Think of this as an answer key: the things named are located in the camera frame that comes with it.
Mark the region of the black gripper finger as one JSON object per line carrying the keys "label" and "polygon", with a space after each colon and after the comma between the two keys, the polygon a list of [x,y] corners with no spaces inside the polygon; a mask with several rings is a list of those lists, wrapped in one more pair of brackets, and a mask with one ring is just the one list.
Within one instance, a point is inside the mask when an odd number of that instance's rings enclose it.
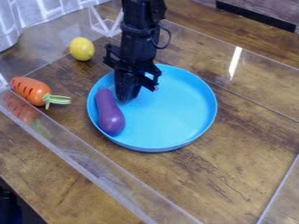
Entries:
{"label": "black gripper finger", "polygon": [[133,73],[121,69],[115,71],[116,98],[121,102],[128,102],[137,97],[141,88],[140,75],[139,72]]}

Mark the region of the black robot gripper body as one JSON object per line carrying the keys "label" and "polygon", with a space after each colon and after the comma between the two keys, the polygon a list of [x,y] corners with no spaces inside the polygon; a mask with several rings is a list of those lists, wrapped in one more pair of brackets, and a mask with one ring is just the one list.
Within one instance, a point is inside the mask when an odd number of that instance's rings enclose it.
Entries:
{"label": "black robot gripper body", "polygon": [[104,63],[115,69],[139,72],[140,85],[155,91],[161,75],[153,60],[157,50],[168,44],[159,45],[161,20],[167,11],[164,0],[121,0],[124,17],[120,22],[120,46],[107,44]]}

